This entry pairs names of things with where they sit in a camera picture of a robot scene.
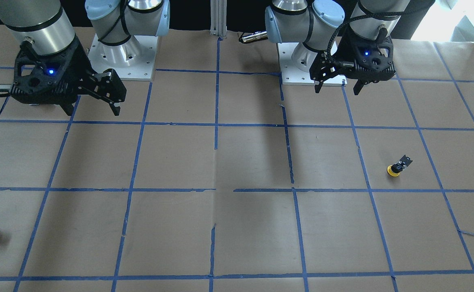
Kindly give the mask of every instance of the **black and yellow object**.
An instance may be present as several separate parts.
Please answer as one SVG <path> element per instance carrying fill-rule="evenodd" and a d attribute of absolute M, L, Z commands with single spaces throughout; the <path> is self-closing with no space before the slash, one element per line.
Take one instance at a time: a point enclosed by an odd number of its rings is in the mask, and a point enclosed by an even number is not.
<path fill-rule="evenodd" d="M 390 176 L 398 177 L 400 172 L 405 170 L 405 168 L 407 168 L 411 163 L 412 160 L 410 160 L 406 155 L 403 155 L 397 163 L 388 166 L 387 172 Z"/>

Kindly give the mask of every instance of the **light blue joint cap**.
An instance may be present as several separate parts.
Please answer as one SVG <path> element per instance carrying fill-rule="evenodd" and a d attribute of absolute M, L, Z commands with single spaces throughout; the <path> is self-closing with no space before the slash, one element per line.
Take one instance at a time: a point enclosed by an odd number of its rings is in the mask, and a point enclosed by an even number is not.
<path fill-rule="evenodd" d="M 170 26 L 170 2 L 168 0 L 163 1 L 163 9 L 161 10 L 161 18 L 157 25 L 156 37 L 162 37 L 167 35 L 168 27 Z"/>
<path fill-rule="evenodd" d="M 282 37 L 278 24 L 276 22 L 275 13 L 271 10 L 271 7 L 266 7 L 265 11 L 265 24 L 266 31 L 268 32 L 268 40 L 272 43 L 282 44 Z"/>
<path fill-rule="evenodd" d="M 343 8 L 333 0 L 315 0 L 313 10 L 320 20 L 333 28 L 339 27 L 345 19 Z"/>
<path fill-rule="evenodd" d="M 116 9 L 120 0 L 86 0 L 85 11 L 89 20 L 98 20 Z"/>

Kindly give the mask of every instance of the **metal frame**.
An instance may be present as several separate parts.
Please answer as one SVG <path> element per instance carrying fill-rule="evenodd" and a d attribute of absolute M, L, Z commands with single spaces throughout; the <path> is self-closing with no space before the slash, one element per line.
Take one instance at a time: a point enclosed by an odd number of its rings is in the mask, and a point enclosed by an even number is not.
<path fill-rule="evenodd" d="M 226 0 L 211 0 L 211 24 L 210 34 L 218 37 L 226 37 Z"/>

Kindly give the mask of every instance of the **yellow ring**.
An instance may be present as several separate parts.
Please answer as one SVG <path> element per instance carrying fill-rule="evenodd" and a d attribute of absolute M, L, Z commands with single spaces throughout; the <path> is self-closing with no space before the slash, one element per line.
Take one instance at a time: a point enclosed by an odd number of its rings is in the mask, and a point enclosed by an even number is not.
<path fill-rule="evenodd" d="M 393 177 L 398 177 L 399 176 L 399 174 L 393 172 L 392 165 L 389 165 L 389 167 L 387 168 L 387 172 Z"/>

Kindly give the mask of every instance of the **white mounting plate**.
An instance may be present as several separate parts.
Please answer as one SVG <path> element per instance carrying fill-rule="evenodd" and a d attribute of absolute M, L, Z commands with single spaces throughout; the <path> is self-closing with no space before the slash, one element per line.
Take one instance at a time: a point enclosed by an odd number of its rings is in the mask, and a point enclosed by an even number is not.
<path fill-rule="evenodd" d="M 297 43 L 282 43 L 277 44 L 278 46 L 278 61 L 280 63 L 280 69 L 282 72 L 282 84 L 285 85 L 314 85 L 315 82 L 311 80 L 308 72 L 304 72 L 295 66 L 295 63 L 291 59 L 291 55 L 297 46 Z M 338 47 L 336 43 L 333 44 L 331 53 L 334 54 Z M 343 75 L 338 75 L 334 78 L 324 81 L 324 86 L 341 86 L 347 79 Z"/>
<path fill-rule="evenodd" d="M 93 69 L 101 73 L 109 68 L 113 68 L 122 80 L 152 81 L 158 37 L 146 35 L 135 35 L 135 37 L 140 42 L 143 50 L 143 54 L 138 57 L 138 63 L 132 64 L 129 67 L 114 67 L 104 61 L 98 46 L 100 44 L 98 36 L 95 35 L 88 55 Z"/>

